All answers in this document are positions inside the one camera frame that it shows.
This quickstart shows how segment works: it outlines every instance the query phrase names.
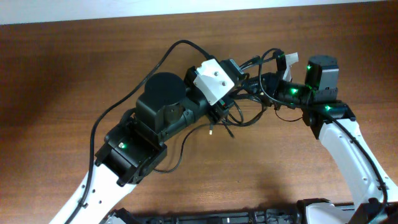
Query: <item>robotic arm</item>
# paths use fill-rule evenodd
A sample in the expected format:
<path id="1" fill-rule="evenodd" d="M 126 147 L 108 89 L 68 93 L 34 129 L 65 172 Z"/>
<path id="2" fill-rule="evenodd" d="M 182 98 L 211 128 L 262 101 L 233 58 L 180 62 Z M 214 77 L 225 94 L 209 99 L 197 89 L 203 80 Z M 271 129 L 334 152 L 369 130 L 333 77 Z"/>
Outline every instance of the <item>robotic arm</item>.
<path id="1" fill-rule="evenodd" d="M 305 124 L 328 149 L 348 184 L 357 210 L 354 215 L 335 209 L 327 200 L 303 200 L 298 204 L 303 222 L 360 223 L 386 218 L 387 202 L 398 201 L 398 187 L 366 145 L 353 112 L 337 100 L 336 59 L 322 55 L 310 58 L 305 84 L 301 85 L 291 82 L 286 55 L 279 49 L 271 50 L 271 58 L 264 60 L 264 54 L 240 67 L 232 59 L 219 62 L 207 54 L 207 61 L 201 67 L 189 68 L 184 80 L 167 72 L 151 75 L 136 107 L 125 112 L 95 154 L 92 181 L 87 181 L 91 178 L 88 173 L 51 223 L 99 223 L 164 159 L 166 140 L 202 116 L 211 124 L 233 125 L 227 119 L 229 109 L 242 90 L 263 108 L 301 108 Z M 260 69 L 258 77 L 249 78 L 243 72 L 273 59 L 277 61 L 276 73 L 261 74 Z M 89 194 L 82 201 L 85 191 Z"/>

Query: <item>wooden table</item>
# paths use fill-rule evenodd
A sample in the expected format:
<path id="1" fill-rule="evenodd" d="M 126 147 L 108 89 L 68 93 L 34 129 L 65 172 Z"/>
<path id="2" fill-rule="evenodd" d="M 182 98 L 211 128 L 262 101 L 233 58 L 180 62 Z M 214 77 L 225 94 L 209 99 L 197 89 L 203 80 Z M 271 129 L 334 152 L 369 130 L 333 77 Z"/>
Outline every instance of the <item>wooden table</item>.
<path id="1" fill-rule="evenodd" d="M 369 147 L 397 181 L 397 6 L 377 2 L 1 26 L 0 223 L 52 219 L 88 169 L 95 119 L 179 39 L 238 63 L 271 47 L 298 52 L 296 82 L 304 81 L 310 56 L 337 57 L 339 98 L 350 105 Z M 183 77 L 202 61 L 189 46 L 180 46 L 160 71 Z M 264 71 L 274 72 L 274 63 Z M 96 149 L 141 93 L 105 117 Z M 246 102 L 241 107 L 246 119 L 260 109 Z M 301 116 L 286 108 L 279 113 Z M 174 173 L 152 173 L 116 208 L 165 214 L 265 208 L 314 197 L 351 201 L 333 159 L 302 121 L 283 122 L 270 110 L 257 124 L 231 130 L 236 139 L 222 127 L 212 136 L 206 128 L 192 134 Z M 174 166 L 188 131 L 166 142 L 169 155 L 159 168 Z"/>

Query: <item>wire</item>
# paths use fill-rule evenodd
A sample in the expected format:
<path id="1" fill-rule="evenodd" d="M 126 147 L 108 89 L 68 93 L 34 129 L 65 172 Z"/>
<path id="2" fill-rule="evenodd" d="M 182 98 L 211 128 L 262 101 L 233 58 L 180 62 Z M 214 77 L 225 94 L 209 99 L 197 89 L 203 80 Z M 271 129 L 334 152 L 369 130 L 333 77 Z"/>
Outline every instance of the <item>wire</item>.
<path id="1" fill-rule="evenodd" d="M 158 173 L 158 174 L 169 174 L 169 173 L 175 171 L 175 170 L 179 167 L 179 165 L 181 164 L 182 156 L 183 156 L 183 152 L 184 152 L 184 144 L 185 144 L 185 142 L 187 141 L 189 135 L 191 135 L 191 134 L 192 134 L 194 131 L 196 131 L 197 129 L 200 129 L 200 128 L 205 127 L 205 126 L 210 126 L 210 125 L 211 125 L 211 124 L 201 124 L 201 125 L 199 125 L 199 126 L 193 128 L 193 129 L 185 136 L 184 140 L 182 141 L 182 145 L 181 145 L 180 158 L 178 159 L 178 162 L 177 162 L 177 164 L 173 167 L 173 169 L 170 169 L 170 170 L 157 170 L 157 169 L 154 169 L 154 171 L 155 171 L 156 173 Z"/>
<path id="2" fill-rule="evenodd" d="M 293 120 L 286 120 L 286 119 L 283 119 L 283 118 L 281 118 L 279 115 L 278 115 L 278 113 L 276 112 L 277 110 L 275 110 L 275 115 L 279 118 L 279 119 L 281 119 L 282 121 L 287 121 L 287 122 L 295 122 L 295 121 L 299 121 L 299 120 L 301 120 L 303 117 L 301 117 L 301 118 L 297 118 L 297 119 L 293 119 Z"/>
<path id="3" fill-rule="evenodd" d="M 257 57 L 254 57 L 254 58 L 248 60 L 247 62 L 243 63 L 243 64 L 240 66 L 240 68 L 241 68 L 241 70 L 246 70 L 246 69 L 248 69 L 248 68 L 257 66 L 257 65 L 259 65 L 259 64 L 263 64 L 263 63 L 266 63 L 266 62 L 270 62 L 271 60 L 274 60 L 274 59 L 275 59 L 274 57 L 270 57 L 270 58 L 267 58 L 267 59 L 265 59 L 265 60 L 261 60 L 261 58 L 260 58 L 259 56 L 257 56 Z"/>
<path id="4" fill-rule="evenodd" d="M 369 154 L 365 151 L 365 149 L 361 146 L 361 144 L 358 142 L 358 140 L 356 140 L 356 138 L 340 122 L 338 122 L 336 118 L 332 117 L 330 114 L 324 113 L 324 112 L 319 111 L 319 110 L 314 110 L 314 111 L 320 113 L 322 116 L 326 117 L 330 121 L 332 121 L 335 124 L 337 124 L 337 126 L 339 126 L 339 128 L 341 130 L 343 130 L 343 132 L 352 140 L 352 142 L 358 147 L 358 149 L 362 152 L 364 157 L 370 163 L 370 165 L 371 165 L 371 167 L 372 167 L 372 169 L 374 171 L 374 174 L 376 175 L 376 177 L 377 177 L 377 179 L 378 179 L 378 181 L 380 183 L 380 188 L 381 188 L 382 193 L 383 193 L 383 202 L 382 202 L 382 204 L 380 206 L 380 209 L 379 209 L 377 215 L 375 215 L 370 221 L 368 221 L 368 223 L 372 223 L 384 211 L 384 209 L 387 207 L 388 195 L 387 195 L 386 183 L 383 181 L 383 178 L 381 177 L 381 174 L 380 174 L 379 170 L 377 169 L 375 163 L 373 162 L 373 160 L 371 159 Z"/>
<path id="5" fill-rule="evenodd" d="M 251 100 L 256 103 L 260 103 L 261 111 L 257 115 L 255 115 L 255 117 L 253 117 L 250 121 L 245 122 L 245 123 L 233 123 L 228 120 L 228 117 L 225 117 L 225 122 L 227 125 L 238 126 L 238 127 L 247 127 L 247 126 L 253 125 L 257 121 L 260 120 L 262 114 L 267 110 L 267 106 L 257 96 L 254 96 L 254 95 L 240 94 L 235 97 L 235 100 Z"/>
<path id="6" fill-rule="evenodd" d="M 241 120 L 238 121 L 231 113 L 229 113 L 228 115 L 232 118 L 232 120 L 234 120 L 235 122 L 237 122 L 238 124 L 243 123 L 244 118 L 243 118 L 243 112 L 241 110 L 241 108 L 239 107 L 239 105 L 234 101 L 234 106 L 236 107 L 236 109 L 238 110 L 238 113 L 241 117 Z"/>
<path id="7" fill-rule="evenodd" d="M 126 101 L 130 96 L 135 94 L 135 92 L 140 89 L 140 87 L 145 84 L 145 82 L 153 76 L 153 74 L 156 72 L 156 70 L 163 64 L 163 62 L 166 60 L 166 58 L 169 56 L 171 51 L 178 45 L 178 44 L 188 44 L 192 46 L 193 48 L 197 49 L 201 54 L 205 56 L 207 60 L 211 59 L 211 55 L 203 50 L 201 47 L 197 46 L 193 42 L 190 42 L 189 40 L 179 40 L 166 51 L 165 55 L 162 57 L 162 59 L 159 61 L 159 63 L 148 73 L 148 75 L 145 76 L 145 78 L 136 86 L 129 94 L 127 94 L 123 99 L 119 100 L 117 103 L 114 105 L 110 106 L 108 109 L 104 111 L 104 113 L 99 116 L 99 118 L 95 121 L 93 129 L 91 130 L 91 136 L 90 136 L 90 163 L 88 167 L 88 175 L 87 175 L 87 183 L 85 187 L 85 191 L 83 192 L 83 196 L 81 197 L 81 200 L 79 201 L 76 209 L 73 211 L 73 213 L 70 215 L 68 220 L 65 222 L 66 224 L 69 224 L 74 217 L 77 215 L 79 212 L 80 208 L 85 206 L 85 200 L 87 198 L 88 192 L 90 190 L 90 185 L 91 185 L 91 179 L 93 178 L 93 166 L 94 166 L 94 138 L 95 138 L 95 132 L 96 129 L 100 123 L 100 121 L 105 117 L 106 114 L 108 114 L 113 108 L 119 106 L 121 103 Z"/>

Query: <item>black cable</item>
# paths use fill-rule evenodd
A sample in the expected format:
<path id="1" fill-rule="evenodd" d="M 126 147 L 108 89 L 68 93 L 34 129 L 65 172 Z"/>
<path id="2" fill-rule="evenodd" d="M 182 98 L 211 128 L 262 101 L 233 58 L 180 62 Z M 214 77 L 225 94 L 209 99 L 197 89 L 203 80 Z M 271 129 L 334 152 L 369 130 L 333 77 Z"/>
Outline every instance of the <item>black cable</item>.
<path id="1" fill-rule="evenodd" d="M 232 131 L 231 131 L 230 128 L 228 127 L 228 124 L 227 124 L 225 121 L 223 121 L 223 120 L 221 120 L 221 122 L 223 123 L 225 129 L 227 130 L 227 132 L 228 132 L 228 134 L 231 136 L 231 138 L 235 138 L 234 134 L 232 133 Z"/>
<path id="2" fill-rule="evenodd" d="M 255 57 L 253 57 L 252 59 L 247 60 L 246 62 L 244 62 L 241 66 L 239 66 L 241 69 L 243 69 L 244 67 L 250 65 L 250 64 L 254 64 L 254 63 L 258 63 L 258 61 L 260 60 L 260 56 L 256 55 Z"/>
<path id="3" fill-rule="evenodd" d="M 364 157 L 370 163 L 370 165 L 371 165 L 371 167 L 372 167 L 372 169 L 374 171 L 374 174 L 376 175 L 376 177 L 377 177 L 377 179 L 378 179 L 378 181 L 380 183 L 380 188 L 381 188 L 382 193 L 383 193 L 383 202 L 382 202 L 382 204 L 380 206 L 380 209 L 379 209 L 377 215 L 375 215 L 370 221 L 368 221 L 368 223 L 372 223 L 384 211 L 384 209 L 387 207 L 388 195 L 387 195 L 386 183 L 383 181 L 383 178 L 381 177 L 381 174 L 380 174 L 379 170 L 377 169 L 375 163 L 373 162 L 372 158 L 365 151 L 365 149 L 361 146 L 361 144 L 358 142 L 358 140 L 356 140 L 356 138 L 340 122 L 338 122 L 336 118 L 332 117 L 330 114 L 324 113 L 324 112 L 319 111 L 319 110 L 314 110 L 314 111 L 320 113 L 322 116 L 326 117 L 330 121 L 332 121 L 335 124 L 337 124 L 337 126 L 339 126 L 339 128 L 341 130 L 343 130 L 343 132 L 352 140 L 352 142 L 358 147 L 358 149 L 362 152 Z"/>
<path id="4" fill-rule="evenodd" d="M 199 126 L 193 128 L 193 129 L 185 136 L 184 140 L 182 141 L 182 145 L 181 145 L 180 158 L 178 159 L 178 162 L 177 162 L 177 164 L 173 167 L 173 169 L 170 169 L 170 170 L 157 170 L 157 169 L 154 169 L 154 171 L 155 171 L 156 173 L 158 173 L 158 174 L 169 174 L 169 173 L 175 171 L 175 170 L 179 167 L 179 165 L 181 164 L 182 155 L 183 155 L 183 152 L 184 152 L 184 144 L 185 144 L 185 141 L 187 141 L 189 135 L 191 135 L 191 134 L 192 134 L 194 131 L 196 131 L 197 129 L 200 129 L 200 128 L 204 127 L 204 126 L 210 126 L 210 125 L 211 125 L 211 124 L 201 124 L 201 125 L 199 125 Z"/>
<path id="5" fill-rule="evenodd" d="M 266 63 L 266 62 L 270 62 L 271 60 L 274 60 L 274 59 L 275 59 L 274 57 L 267 58 L 267 59 L 263 60 L 263 61 L 261 62 L 261 64 Z M 245 67 L 241 68 L 241 70 L 246 70 L 246 69 L 248 69 L 248 68 L 257 66 L 257 65 L 259 65 L 259 64 L 260 64 L 260 62 L 258 62 L 258 63 L 252 63 L 252 64 L 246 65 Z"/>
<path id="6" fill-rule="evenodd" d="M 226 120 L 226 124 L 227 125 L 232 125 L 232 126 L 237 126 L 237 127 L 248 127 L 250 125 L 254 125 L 257 121 L 260 120 L 261 116 L 264 114 L 264 112 L 267 110 L 267 108 L 264 108 L 260 111 L 260 113 L 258 113 L 257 115 L 255 115 L 255 117 L 253 117 L 250 121 L 242 123 L 242 124 L 236 124 L 236 123 L 232 123 L 229 120 Z"/>
<path id="7" fill-rule="evenodd" d="M 202 53 L 207 60 L 211 59 L 211 56 L 208 52 L 203 50 L 201 47 L 197 46 L 193 42 L 190 42 L 189 40 L 179 40 L 176 43 L 174 43 L 165 53 L 165 55 L 162 57 L 162 59 L 159 61 L 159 63 L 148 73 L 148 75 L 145 76 L 145 78 L 136 86 L 129 94 L 127 94 L 123 99 L 119 100 L 117 103 L 114 105 L 110 106 L 106 111 L 104 111 L 101 116 L 95 121 L 93 129 L 91 130 L 91 136 L 90 136 L 90 164 L 88 168 L 88 175 L 87 175 L 87 183 L 85 186 L 85 191 L 83 192 L 83 196 L 81 197 L 76 209 L 73 211 L 73 213 L 69 216 L 68 220 L 65 222 L 65 224 L 70 223 L 73 218 L 77 215 L 79 212 L 80 208 L 85 205 L 85 200 L 87 198 L 88 192 L 90 190 L 90 185 L 91 185 L 91 179 L 93 178 L 93 166 L 94 166 L 94 138 L 95 138 L 95 132 L 96 129 L 100 123 L 100 121 L 105 117 L 106 114 L 108 114 L 113 108 L 119 106 L 121 103 L 126 101 L 130 96 L 135 94 L 135 92 L 140 89 L 140 87 L 145 84 L 145 82 L 156 72 L 156 70 L 163 64 L 163 62 L 166 60 L 166 58 L 169 56 L 171 51 L 178 45 L 178 44 L 188 44 L 192 46 L 193 48 L 197 49 L 200 53 Z"/>
<path id="8" fill-rule="evenodd" d="M 238 121 L 231 113 L 229 113 L 228 115 L 232 118 L 232 120 L 234 120 L 235 122 L 237 122 L 238 124 L 243 123 L 244 118 L 243 118 L 243 112 L 241 110 L 241 108 L 239 107 L 239 105 L 234 101 L 234 106 L 236 107 L 236 109 L 238 110 L 238 113 L 241 117 L 241 120 Z"/>
<path id="9" fill-rule="evenodd" d="M 283 119 L 283 118 L 281 118 L 279 115 L 278 115 L 278 113 L 276 112 L 277 110 L 275 110 L 275 115 L 279 118 L 279 119 L 281 119 L 282 121 L 287 121 L 287 122 L 295 122 L 295 121 L 299 121 L 299 120 L 301 120 L 303 117 L 301 117 L 301 118 L 297 118 L 297 119 L 293 119 L 293 120 L 286 120 L 286 119 Z"/>

